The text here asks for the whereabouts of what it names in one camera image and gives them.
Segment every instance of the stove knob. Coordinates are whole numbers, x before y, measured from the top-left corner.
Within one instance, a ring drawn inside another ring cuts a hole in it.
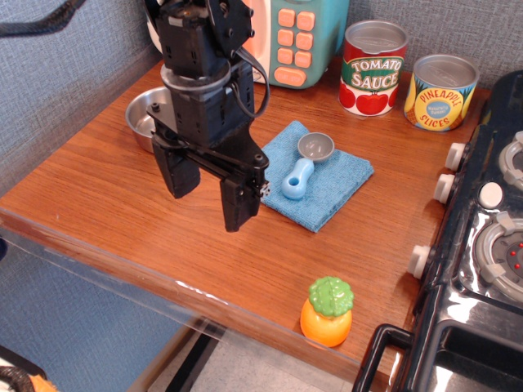
[[[496,208],[503,200],[503,190],[495,182],[487,182],[481,187],[479,202],[483,208]]]
[[[420,247],[419,245],[416,245],[412,250],[407,271],[409,271],[416,279],[422,278],[423,270],[425,269],[425,264],[427,263],[430,251],[431,247]]]
[[[450,146],[449,154],[447,155],[447,160],[445,161],[445,167],[447,169],[456,172],[459,168],[459,163],[463,157],[463,151],[465,151],[464,143],[453,143]]]
[[[440,203],[446,204],[449,200],[450,190],[456,176],[454,174],[442,174],[438,179],[436,189],[434,190],[434,198]]]

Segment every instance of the orange button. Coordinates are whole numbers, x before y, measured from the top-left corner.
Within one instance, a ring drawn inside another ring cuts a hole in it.
[[[314,12],[302,11],[299,14],[297,14],[297,27],[300,30],[311,31],[314,27],[314,21]]]
[[[278,30],[278,44],[290,47],[294,43],[294,33],[291,30]]]
[[[294,52],[292,49],[287,47],[281,47],[278,49],[278,61],[282,64],[292,64],[293,63]]]
[[[296,12],[288,8],[282,8],[278,12],[278,23],[280,26],[293,27],[296,19]]]
[[[279,67],[275,71],[275,79],[281,84],[300,87],[303,83],[305,83],[307,75],[305,75],[305,72],[303,72],[301,69]]]
[[[309,51],[298,51],[294,64],[300,68],[309,68],[312,63],[312,54]]]
[[[309,51],[312,48],[312,42],[314,36],[311,33],[298,33],[296,34],[296,46],[298,49]]]

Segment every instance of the toy microwave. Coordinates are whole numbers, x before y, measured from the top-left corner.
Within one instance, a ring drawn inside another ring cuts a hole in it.
[[[267,73],[269,84],[316,84],[343,43],[348,0],[244,0],[254,10],[255,35],[244,47]],[[254,71],[254,79],[263,78]]]

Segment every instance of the tin can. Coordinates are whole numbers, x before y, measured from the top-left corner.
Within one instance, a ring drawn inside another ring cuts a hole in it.
[[[428,131],[448,131],[461,125],[480,78],[469,60],[430,55],[416,61],[405,100],[405,117]]]
[[[362,116],[392,109],[407,51],[407,33],[385,20],[363,20],[345,32],[340,103]]]

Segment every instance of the black stove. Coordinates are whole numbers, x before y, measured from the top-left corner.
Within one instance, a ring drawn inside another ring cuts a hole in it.
[[[354,391],[369,390],[387,345],[405,351],[392,390],[523,391],[523,71],[498,80],[445,165],[436,243],[409,265],[422,282],[413,332],[380,326]]]

